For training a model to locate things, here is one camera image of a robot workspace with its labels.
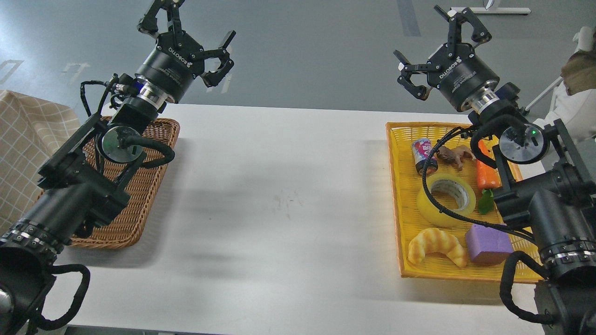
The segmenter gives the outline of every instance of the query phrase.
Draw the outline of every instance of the yellow plastic basket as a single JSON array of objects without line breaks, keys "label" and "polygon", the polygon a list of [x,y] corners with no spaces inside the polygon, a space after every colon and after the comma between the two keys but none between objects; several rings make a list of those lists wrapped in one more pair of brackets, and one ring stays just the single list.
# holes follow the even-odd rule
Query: yellow plastic basket
[{"label": "yellow plastic basket", "polygon": [[[447,257],[441,254],[428,255],[421,264],[414,265],[408,261],[408,244],[420,231],[426,228],[435,227],[426,221],[416,204],[416,197],[422,188],[422,178],[417,173],[412,154],[412,142],[416,139],[426,137],[433,145],[441,139],[448,131],[457,126],[468,127],[458,123],[436,123],[436,122],[389,122],[387,128],[387,140],[389,142],[389,161],[391,167],[391,180],[393,186],[393,205],[395,210],[395,232],[398,246],[398,262],[402,277],[437,278],[453,280],[476,280],[476,281],[500,281],[503,271],[503,263],[499,265],[478,265],[468,263],[465,268],[457,267]],[[447,147],[454,148],[465,144],[470,146],[469,139],[456,137],[447,142]],[[487,141],[487,147],[496,144],[496,140]],[[465,180],[474,192],[476,198],[482,195],[476,186],[476,163],[471,160],[464,160],[464,169],[457,172],[450,165],[439,161],[437,173],[445,172],[457,175]],[[469,215],[470,218],[490,223],[502,223],[501,216],[496,212],[489,212],[487,215],[480,215],[476,210]],[[439,229],[455,235],[461,245],[467,249],[465,234],[471,224],[461,222],[461,225],[454,228]],[[528,241],[510,235],[514,250],[522,250],[539,262],[536,246]],[[517,264],[515,282],[535,283],[540,276],[534,273],[526,265]]]}]

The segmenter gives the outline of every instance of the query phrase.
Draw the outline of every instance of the soda can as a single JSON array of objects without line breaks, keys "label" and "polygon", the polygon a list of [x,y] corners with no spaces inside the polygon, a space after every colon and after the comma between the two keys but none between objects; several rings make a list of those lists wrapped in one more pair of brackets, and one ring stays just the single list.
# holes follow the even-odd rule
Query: soda can
[{"label": "soda can", "polygon": [[[412,152],[414,153],[414,164],[416,165],[416,171],[419,175],[422,175],[422,168],[424,167],[424,161],[428,158],[430,150],[433,146],[428,138],[420,138],[412,143]],[[426,175],[430,176],[437,171],[439,164],[437,164],[437,158],[433,156],[429,162],[429,166],[426,169]]]}]

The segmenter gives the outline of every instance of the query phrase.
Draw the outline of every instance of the brown toy animal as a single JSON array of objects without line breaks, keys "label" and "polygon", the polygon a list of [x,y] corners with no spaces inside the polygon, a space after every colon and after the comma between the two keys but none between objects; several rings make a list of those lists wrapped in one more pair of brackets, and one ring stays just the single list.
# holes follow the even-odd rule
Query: brown toy animal
[{"label": "brown toy animal", "polygon": [[470,148],[465,145],[460,145],[454,149],[449,149],[445,146],[440,147],[437,157],[445,161],[445,163],[451,164],[457,171],[461,171],[464,168],[464,164],[461,162],[464,157],[476,160]]}]

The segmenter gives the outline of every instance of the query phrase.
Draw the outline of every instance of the tape roll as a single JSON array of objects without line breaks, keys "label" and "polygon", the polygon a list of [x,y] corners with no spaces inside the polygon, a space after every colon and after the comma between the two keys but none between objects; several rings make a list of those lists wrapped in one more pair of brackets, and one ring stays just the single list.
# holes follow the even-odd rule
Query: tape roll
[{"label": "tape roll", "polygon": [[[457,214],[468,216],[474,211],[476,207],[476,195],[470,184],[458,176],[450,175],[448,173],[436,173],[426,178],[426,183],[429,186],[430,192],[442,192],[453,197],[457,202],[458,208],[451,209]],[[433,225],[451,228],[461,225],[464,221],[450,217],[445,213],[439,213],[436,208],[426,196],[424,188],[420,188],[417,198],[418,211],[422,216]]]}]

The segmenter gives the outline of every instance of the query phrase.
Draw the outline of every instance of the purple sponge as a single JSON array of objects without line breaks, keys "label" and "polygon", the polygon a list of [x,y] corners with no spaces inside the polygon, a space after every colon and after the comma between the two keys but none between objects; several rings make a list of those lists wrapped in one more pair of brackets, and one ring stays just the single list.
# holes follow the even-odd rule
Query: purple sponge
[{"label": "purple sponge", "polygon": [[465,234],[468,253],[473,263],[499,264],[513,252],[506,232],[473,224]]}]

